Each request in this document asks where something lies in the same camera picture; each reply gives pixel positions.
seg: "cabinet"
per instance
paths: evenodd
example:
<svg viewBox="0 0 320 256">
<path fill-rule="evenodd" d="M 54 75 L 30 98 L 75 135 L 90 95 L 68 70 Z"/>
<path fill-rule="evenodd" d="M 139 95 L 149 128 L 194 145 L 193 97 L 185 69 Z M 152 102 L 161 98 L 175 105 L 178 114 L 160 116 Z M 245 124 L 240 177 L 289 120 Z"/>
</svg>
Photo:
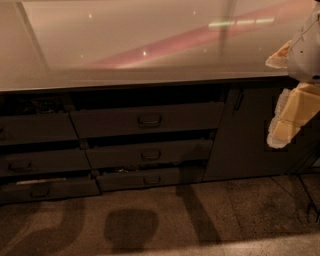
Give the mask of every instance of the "cabinet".
<svg viewBox="0 0 320 256">
<path fill-rule="evenodd" d="M 290 79 L 95 88 L 0 98 L 0 204 L 294 173 L 319 157 L 320 121 L 266 144 Z"/>
<path fill-rule="evenodd" d="M 320 145 L 317 118 L 284 149 L 266 144 L 281 83 L 234 86 L 204 176 L 205 181 L 295 173 Z"/>
</svg>

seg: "drawer front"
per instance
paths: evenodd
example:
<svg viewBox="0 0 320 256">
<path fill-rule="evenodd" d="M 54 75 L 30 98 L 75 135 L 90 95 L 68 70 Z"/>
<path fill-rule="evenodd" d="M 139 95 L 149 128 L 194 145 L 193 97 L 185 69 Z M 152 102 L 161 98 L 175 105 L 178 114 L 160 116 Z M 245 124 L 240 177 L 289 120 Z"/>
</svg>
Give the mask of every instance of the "drawer front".
<svg viewBox="0 0 320 256">
<path fill-rule="evenodd" d="M 80 138 L 217 128 L 222 102 L 71 112 Z"/>
<path fill-rule="evenodd" d="M 0 117 L 0 146 L 76 139 L 66 113 Z"/>
<path fill-rule="evenodd" d="M 27 185 L 10 184 L 0 187 L 0 204 L 99 194 L 100 191 L 95 181 L 87 178 Z"/>
<path fill-rule="evenodd" d="M 102 147 L 86 152 L 92 168 L 99 169 L 208 159 L 211 147 L 211 140 L 191 140 Z"/>
<path fill-rule="evenodd" d="M 76 149 L 0 157 L 0 177 L 89 169 L 84 151 Z"/>
<path fill-rule="evenodd" d="M 202 168 L 167 168 L 141 172 L 111 173 L 97 177 L 101 191 L 201 182 Z"/>
</svg>

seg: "glossy countertop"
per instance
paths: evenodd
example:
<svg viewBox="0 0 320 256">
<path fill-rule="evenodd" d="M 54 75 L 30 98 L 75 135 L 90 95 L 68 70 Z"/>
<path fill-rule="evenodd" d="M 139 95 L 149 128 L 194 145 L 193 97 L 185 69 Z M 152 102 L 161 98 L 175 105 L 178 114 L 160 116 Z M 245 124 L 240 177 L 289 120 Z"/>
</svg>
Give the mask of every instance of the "glossy countertop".
<svg viewBox="0 0 320 256">
<path fill-rule="evenodd" d="M 313 0 L 0 2 L 0 91 L 274 77 Z"/>
</svg>

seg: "cabinet door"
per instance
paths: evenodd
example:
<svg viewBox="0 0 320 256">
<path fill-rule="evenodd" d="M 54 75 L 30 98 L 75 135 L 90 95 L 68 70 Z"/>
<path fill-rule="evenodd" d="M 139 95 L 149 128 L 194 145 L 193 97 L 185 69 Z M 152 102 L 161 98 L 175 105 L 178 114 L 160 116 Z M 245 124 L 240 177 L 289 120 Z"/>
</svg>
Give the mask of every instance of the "cabinet door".
<svg viewBox="0 0 320 256">
<path fill-rule="evenodd" d="M 299 170 L 320 145 L 320 125 L 314 119 L 284 149 L 271 149 L 266 138 L 280 93 L 280 88 L 230 90 L 204 180 Z"/>
</svg>

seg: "gray carpet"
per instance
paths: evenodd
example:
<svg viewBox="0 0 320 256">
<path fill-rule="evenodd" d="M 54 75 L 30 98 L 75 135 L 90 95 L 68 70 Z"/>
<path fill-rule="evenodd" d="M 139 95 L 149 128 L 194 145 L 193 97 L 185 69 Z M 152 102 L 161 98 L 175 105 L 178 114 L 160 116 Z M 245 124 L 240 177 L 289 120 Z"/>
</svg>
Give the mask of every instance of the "gray carpet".
<svg viewBox="0 0 320 256">
<path fill-rule="evenodd" d="M 320 205 L 320 175 L 303 176 Z M 297 177 L 211 182 L 0 207 L 0 255 L 319 255 Z"/>
</svg>

